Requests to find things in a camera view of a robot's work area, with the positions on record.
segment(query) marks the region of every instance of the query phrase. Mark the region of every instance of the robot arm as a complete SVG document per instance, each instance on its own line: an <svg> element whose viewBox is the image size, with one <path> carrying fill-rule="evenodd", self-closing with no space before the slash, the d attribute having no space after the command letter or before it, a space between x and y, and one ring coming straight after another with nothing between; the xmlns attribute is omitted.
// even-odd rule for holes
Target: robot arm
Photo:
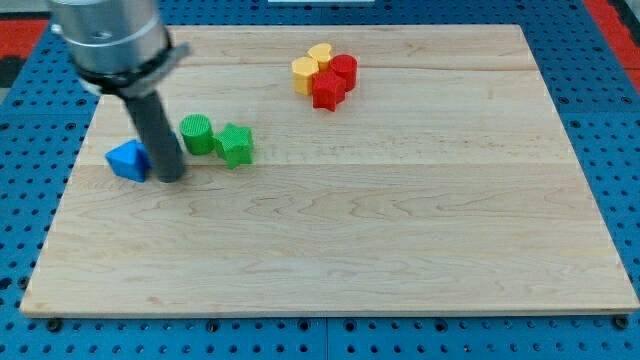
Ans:
<svg viewBox="0 0 640 360"><path fill-rule="evenodd" d="M155 87L189 47L172 45L155 0L48 3L57 21L52 30L67 43L83 86L125 102L160 181L182 177L182 151Z"/></svg>

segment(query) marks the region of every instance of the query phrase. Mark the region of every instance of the green star-shaped block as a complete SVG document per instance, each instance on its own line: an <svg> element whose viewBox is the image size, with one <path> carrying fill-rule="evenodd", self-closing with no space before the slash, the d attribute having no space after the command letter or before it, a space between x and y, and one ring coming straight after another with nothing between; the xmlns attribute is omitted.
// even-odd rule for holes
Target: green star-shaped block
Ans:
<svg viewBox="0 0 640 360"><path fill-rule="evenodd" d="M227 123L221 133L213 137L216 153L227 161L227 167L233 169L240 164L251 164L253 138L251 128Z"/></svg>

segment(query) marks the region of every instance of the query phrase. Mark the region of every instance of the red surface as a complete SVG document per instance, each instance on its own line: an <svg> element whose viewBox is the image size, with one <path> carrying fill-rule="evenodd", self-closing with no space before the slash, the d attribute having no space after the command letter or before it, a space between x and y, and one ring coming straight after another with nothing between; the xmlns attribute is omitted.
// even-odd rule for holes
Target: red surface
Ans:
<svg viewBox="0 0 640 360"><path fill-rule="evenodd" d="M356 75L358 72L358 61L351 55L342 54L331 59L329 67L336 75L347 82L345 91L351 91L356 87Z"/></svg>
<svg viewBox="0 0 640 360"><path fill-rule="evenodd" d="M607 0L584 0L584 4L627 71L636 91L640 91L640 48L633 42L631 32L620 20L618 11Z"/></svg>
<svg viewBox="0 0 640 360"><path fill-rule="evenodd" d="M29 57L49 20L0 20L0 58Z"/></svg>
<svg viewBox="0 0 640 360"><path fill-rule="evenodd" d="M347 82L329 70L313 76L313 107L336 111L345 99Z"/></svg>

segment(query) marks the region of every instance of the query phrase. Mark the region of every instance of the red cylinder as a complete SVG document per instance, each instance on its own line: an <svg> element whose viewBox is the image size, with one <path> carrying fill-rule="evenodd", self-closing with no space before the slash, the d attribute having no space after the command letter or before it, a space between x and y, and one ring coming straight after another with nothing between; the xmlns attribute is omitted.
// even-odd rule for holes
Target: red cylinder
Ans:
<svg viewBox="0 0 640 360"><path fill-rule="evenodd" d="M337 55L331 59L329 67L336 75L347 82L345 91L351 91L356 87L358 61L353 56L347 54Z"/></svg>

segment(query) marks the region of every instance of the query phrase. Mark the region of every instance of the wooden table surface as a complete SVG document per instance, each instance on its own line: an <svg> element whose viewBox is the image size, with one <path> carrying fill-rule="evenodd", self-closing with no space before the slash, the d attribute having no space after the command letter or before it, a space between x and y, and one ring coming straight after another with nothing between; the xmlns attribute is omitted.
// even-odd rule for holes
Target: wooden table surface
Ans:
<svg viewBox="0 0 640 360"><path fill-rule="evenodd" d="M33 317L470 316L639 307L517 26L179 27L174 128L251 126L254 165L116 178L103 97L22 310ZM292 90L319 42L360 63L336 113Z"/></svg>

